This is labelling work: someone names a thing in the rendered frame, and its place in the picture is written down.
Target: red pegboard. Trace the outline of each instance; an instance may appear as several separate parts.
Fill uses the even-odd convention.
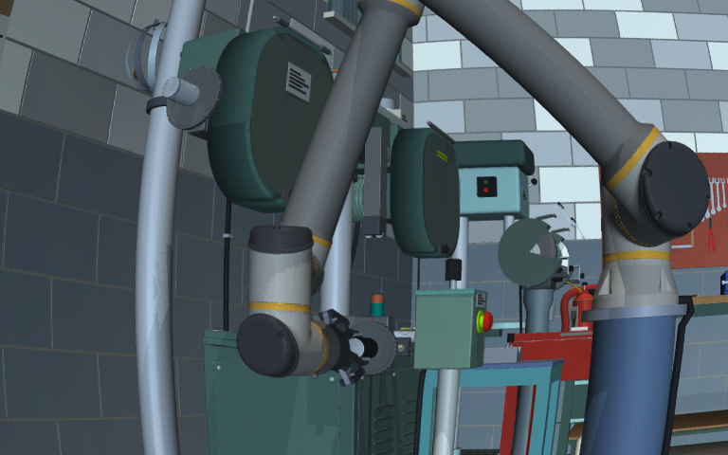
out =
[[[708,247],[708,218],[705,218],[691,234],[670,242],[670,264],[674,269],[728,266],[728,208],[723,207],[723,190],[724,187],[728,187],[728,154],[698,154],[698,157],[708,171],[708,178],[725,181],[725,184],[718,183],[712,186],[714,198],[712,202],[720,201],[720,211],[716,207],[716,214],[713,215],[711,212],[710,215],[713,219],[715,251],[713,244]]]

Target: black cable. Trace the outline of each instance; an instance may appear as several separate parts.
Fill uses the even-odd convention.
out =
[[[678,401],[678,385],[680,383],[680,367],[683,365],[683,346],[685,344],[685,327],[695,313],[693,298],[680,296],[680,303],[687,304],[687,313],[678,324],[678,339],[675,341],[675,360],[672,363],[672,380],[670,381],[670,401],[667,403],[667,422],[664,425],[663,455],[670,453],[672,426],[675,420],[675,403]]]
[[[225,258],[223,259],[223,330],[230,330],[230,218],[232,202],[227,200],[225,207]]]
[[[519,286],[519,334],[523,333],[523,299],[521,297],[522,288]]]
[[[420,453],[420,430],[422,429],[422,397],[425,393],[425,374],[427,370],[420,370],[420,383],[417,386],[417,411],[414,414],[414,420],[416,422],[414,427],[414,450],[412,455],[419,455]]]
[[[361,223],[356,223],[354,226],[354,240],[352,241],[352,270],[354,270],[354,258],[356,257],[356,248],[359,246],[359,229]]]

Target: black switch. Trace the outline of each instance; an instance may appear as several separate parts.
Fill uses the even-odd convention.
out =
[[[498,178],[478,177],[478,197],[498,197]]]

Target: green control box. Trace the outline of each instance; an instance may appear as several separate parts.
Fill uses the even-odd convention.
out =
[[[417,291],[415,369],[464,370],[482,366],[488,293],[478,289]]]

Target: blue table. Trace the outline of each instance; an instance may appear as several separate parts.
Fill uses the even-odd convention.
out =
[[[524,360],[517,363],[483,365],[460,371],[460,387],[536,386],[534,421],[529,455],[550,455],[554,443],[561,364],[557,360]],[[432,431],[435,426],[437,370],[428,370],[422,400],[420,453],[432,454]]]

